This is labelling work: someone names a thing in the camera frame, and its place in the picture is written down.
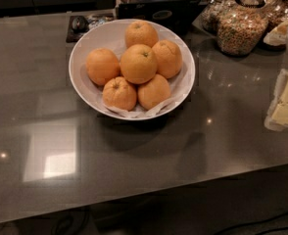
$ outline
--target gray countertop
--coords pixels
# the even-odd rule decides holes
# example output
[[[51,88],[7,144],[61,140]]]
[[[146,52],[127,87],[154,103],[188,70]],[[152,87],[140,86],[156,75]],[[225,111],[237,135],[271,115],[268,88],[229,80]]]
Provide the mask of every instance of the gray countertop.
[[[284,53],[227,57],[196,20],[187,100],[123,121],[72,87],[71,15],[0,19],[0,222],[288,164],[288,129],[264,127]]]

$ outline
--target bowl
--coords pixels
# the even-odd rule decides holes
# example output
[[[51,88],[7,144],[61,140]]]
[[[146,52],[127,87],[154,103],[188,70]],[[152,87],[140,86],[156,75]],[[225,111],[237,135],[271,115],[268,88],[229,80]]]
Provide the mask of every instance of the bowl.
[[[85,60],[89,52],[96,48],[111,49],[118,58],[126,50],[124,32],[135,20],[117,20],[104,23],[85,33],[74,45],[69,62],[72,85],[86,104],[106,116],[124,120],[145,120],[165,115],[179,106],[190,93],[195,80],[195,62],[185,42],[166,27],[149,22],[157,31],[159,39],[175,42],[182,53],[183,66],[180,73],[169,79],[171,97],[150,111],[144,110],[139,104],[128,112],[109,109],[103,104],[103,86],[93,83],[86,72]]]

